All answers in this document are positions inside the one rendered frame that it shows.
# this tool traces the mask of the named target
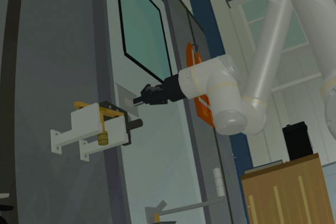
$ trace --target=black speaker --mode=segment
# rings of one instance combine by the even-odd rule
[[[287,125],[283,128],[290,161],[313,154],[308,126],[305,122]]]

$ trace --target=wooden cabinet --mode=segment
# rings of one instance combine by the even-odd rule
[[[318,153],[241,177],[250,224],[334,224]]]

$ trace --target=blue pillar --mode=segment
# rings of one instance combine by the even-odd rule
[[[202,26],[205,38],[208,44],[211,58],[225,54],[222,39],[220,37],[216,17],[210,0],[190,0],[193,9],[193,14],[198,23]],[[229,136],[232,151],[234,154],[236,171],[239,177],[240,190],[242,192],[243,204],[245,208],[245,216],[249,223],[247,206],[243,193],[243,186],[240,176],[244,174],[244,170],[253,168],[253,163],[250,155],[248,140],[246,135],[240,133]]]

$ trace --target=light switch plate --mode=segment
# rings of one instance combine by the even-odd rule
[[[117,85],[117,91],[118,91],[118,103],[119,107],[122,110],[127,111],[128,113],[131,113],[132,115],[139,117],[138,114],[138,107],[133,105],[133,99],[137,98],[137,96],[130,91],[126,90],[122,86]]]

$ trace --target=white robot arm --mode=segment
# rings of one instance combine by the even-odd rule
[[[218,133],[259,133],[266,124],[265,112],[293,5],[324,78],[320,92],[328,128],[336,139],[336,5],[333,0],[270,0],[242,96],[238,89],[238,69],[226,54],[185,68],[155,88],[147,86],[145,90],[154,97],[144,98],[142,91],[142,97],[134,103],[166,104],[167,99],[176,101],[207,94]]]

